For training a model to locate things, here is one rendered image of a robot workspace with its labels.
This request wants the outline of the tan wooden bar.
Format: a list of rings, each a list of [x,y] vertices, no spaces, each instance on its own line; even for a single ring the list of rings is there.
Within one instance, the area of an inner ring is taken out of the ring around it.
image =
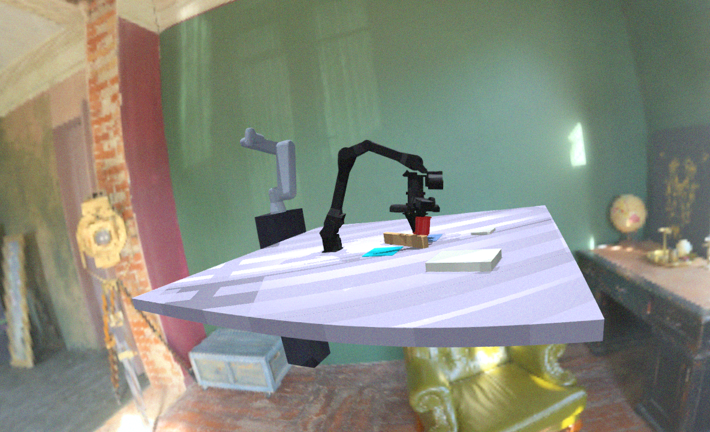
[[[427,235],[412,235],[412,233],[386,232],[384,235],[385,244],[399,244],[411,248],[429,248]]]

